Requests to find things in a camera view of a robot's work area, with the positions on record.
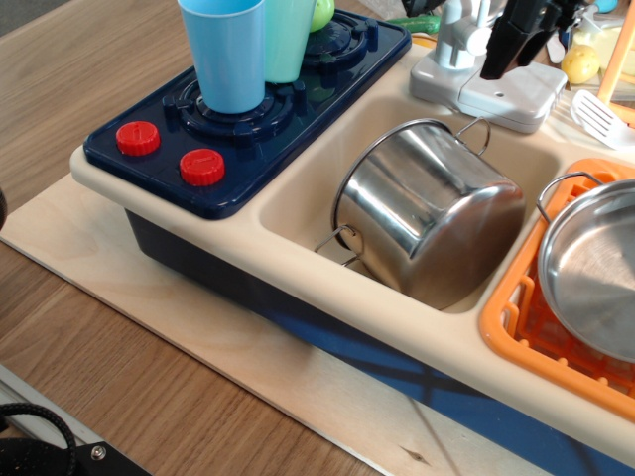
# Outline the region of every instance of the wooden table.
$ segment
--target wooden table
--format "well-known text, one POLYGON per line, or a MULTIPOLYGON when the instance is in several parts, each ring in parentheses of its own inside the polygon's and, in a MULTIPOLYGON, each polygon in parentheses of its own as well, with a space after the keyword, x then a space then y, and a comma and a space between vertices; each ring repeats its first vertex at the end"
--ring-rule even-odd
MULTIPOLYGON (((176 0, 71 0, 1 38, 0 64, 0 186, 13 211, 191 57, 176 0)), ((4 244, 0 263, 0 364, 151 473, 376 474, 4 244)))

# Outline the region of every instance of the green plastic cup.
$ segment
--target green plastic cup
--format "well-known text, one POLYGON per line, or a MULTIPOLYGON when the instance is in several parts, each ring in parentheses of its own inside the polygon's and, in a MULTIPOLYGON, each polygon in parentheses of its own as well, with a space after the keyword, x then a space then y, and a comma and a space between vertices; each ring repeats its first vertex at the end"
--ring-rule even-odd
POLYGON ((265 1, 265 79, 292 82, 300 76, 316 0, 265 1))

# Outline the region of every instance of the plywood board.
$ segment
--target plywood board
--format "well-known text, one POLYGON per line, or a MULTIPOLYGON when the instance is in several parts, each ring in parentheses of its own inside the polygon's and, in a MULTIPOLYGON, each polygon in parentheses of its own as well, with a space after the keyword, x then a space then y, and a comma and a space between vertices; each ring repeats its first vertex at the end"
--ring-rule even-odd
POLYGON ((384 474, 543 474, 146 257, 124 210, 70 176, 0 238, 384 474))

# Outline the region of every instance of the green ball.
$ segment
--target green ball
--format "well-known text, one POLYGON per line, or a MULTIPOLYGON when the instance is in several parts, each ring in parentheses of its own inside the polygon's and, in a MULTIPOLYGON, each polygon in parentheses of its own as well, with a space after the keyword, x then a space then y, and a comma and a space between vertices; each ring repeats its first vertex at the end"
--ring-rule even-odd
POLYGON ((314 19, 311 21, 311 33, 321 30, 335 14, 335 0, 317 0, 314 19))

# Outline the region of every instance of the navy blue stove top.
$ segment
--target navy blue stove top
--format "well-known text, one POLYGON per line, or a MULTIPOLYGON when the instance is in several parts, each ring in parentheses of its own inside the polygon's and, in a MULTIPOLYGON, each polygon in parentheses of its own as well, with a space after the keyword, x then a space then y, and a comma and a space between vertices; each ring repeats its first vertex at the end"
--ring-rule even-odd
POLYGON ((267 83, 263 102, 244 114, 205 106, 193 67, 93 132, 88 161, 206 219, 232 215, 295 159, 410 48, 401 27, 337 10, 310 34, 297 81, 267 83), (160 138, 149 152, 123 154, 117 132, 150 123, 160 138), (190 151, 214 150, 224 176, 191 184, 181 172, 190 151))

